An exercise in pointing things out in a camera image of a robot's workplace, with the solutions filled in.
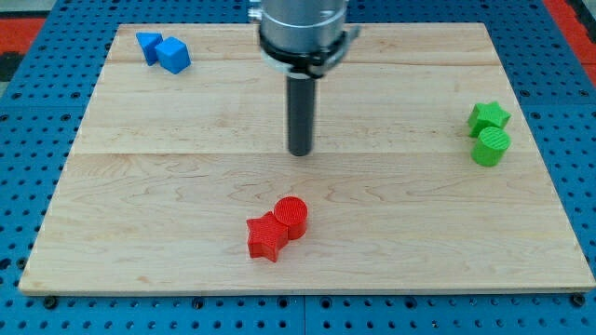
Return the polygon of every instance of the green block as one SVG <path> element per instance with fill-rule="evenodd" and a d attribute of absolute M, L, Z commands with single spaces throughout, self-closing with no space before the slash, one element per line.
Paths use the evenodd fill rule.
<path fill-rule="evenodd" d="M 472 149 L 472 159 L 483 167 L 499 164 L 503 154 L 511 144 L 511 138 L 505 130 L 498 127 L 486 127 L 478 136 Z"/>
<path fill-rule="evenodd" d="M 503 129 L 509 121 L 511 114 L 499 106 L 494 101 L 491 103 L 477 103 L 474 110 L 467 120 L 467 125 L 471 128 L 470 137 L 478 137 L 486 127 L 498 127 Z"/>

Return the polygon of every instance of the wooden board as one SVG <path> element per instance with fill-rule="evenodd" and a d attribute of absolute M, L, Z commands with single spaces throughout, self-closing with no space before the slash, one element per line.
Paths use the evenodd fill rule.
<path fill-rule="evenodd" d="M 594 278 L 481 24 L 371 24 L 319 81 L 315 150 L 286 152 L 284 79 L 255 26 L 123 25 L 20 281 L 29 295 L 582 291 Z M 178 75 L 134 34 L 185 41 Z M 476 165 L 467 117 L 513 116 Z M 306 235 L 252 260 L 247 218 L 295 194 Z"/>

